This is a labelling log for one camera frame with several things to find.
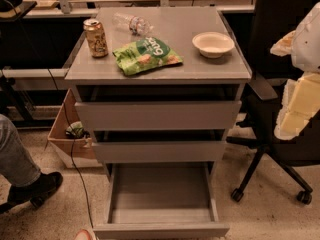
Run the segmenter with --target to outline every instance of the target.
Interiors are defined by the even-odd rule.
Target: cabinet
[[[112,50],[139,37],[115,29],[112,15],[148,19],[152,34],[183,64],[125,77]],[[207,59],[192,45],[200,32],[228,33],[213,7],[101,8],[109,55],[93,59],[84,42],[66,80],[109,178],[99,239],[221,237],[210,184],[251,72],[238,49]]]

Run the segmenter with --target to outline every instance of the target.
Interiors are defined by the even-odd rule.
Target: concrete floor
[[[26,203],[0,215],[1,240],[72,240],[80,229],[92,233],[81,178],[67,169],[53,147],[47,147],[47,130],[20,130],[25,146],[44,173],[59,171],[64,182],[59,191],[38,210]],[[251,134],[234,128],[230,134]],[[258,166],[240,203],[230,198],[238,186],[254,151],[229,144],[218,163],[212,182],[219,219],[230,230],[221,240],[316,240],[320,238],[319,167],[298,168],[314,188],[313,201],[302,205],[295,196],[300,187],[270,158]],[[81,169],[89,197],[93,224],[103,221],[108,182],[102,168]],[[7,198],[8,182],[0,176],[0,202]]]

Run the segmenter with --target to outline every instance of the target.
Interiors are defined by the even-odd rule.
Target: can
[[[96,19],[87,19],[83,22],[90,53],[92,57],[104,57],[108,54],[108,46],[103,25]]]

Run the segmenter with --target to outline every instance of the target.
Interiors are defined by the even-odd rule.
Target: chair armrest
[[[261,100],[272,100],[278,98],[278,94],[271,84],[259,73],[255,73],[255,77],[248,83],[251,89],[257,94]]]

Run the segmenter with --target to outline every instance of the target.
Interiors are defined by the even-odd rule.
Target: chip bag
[[[146,37],[113,51],[126,76],[165,65],[182,63],[181,57],[155,37]]]

